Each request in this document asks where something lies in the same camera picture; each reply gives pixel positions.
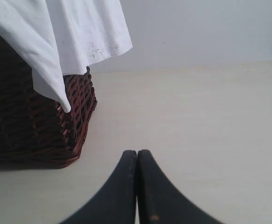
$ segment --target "floor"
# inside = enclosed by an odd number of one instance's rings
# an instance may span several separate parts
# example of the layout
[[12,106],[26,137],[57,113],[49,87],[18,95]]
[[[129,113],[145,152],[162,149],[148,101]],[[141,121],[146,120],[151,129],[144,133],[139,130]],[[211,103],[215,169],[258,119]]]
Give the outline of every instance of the floor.
[[144,148],[220,221],[272,223],[272,62],[95,74],[93,82],[98,106],[80,160],[0,171],[0,224],[62,221],[104,184],[124,150]]

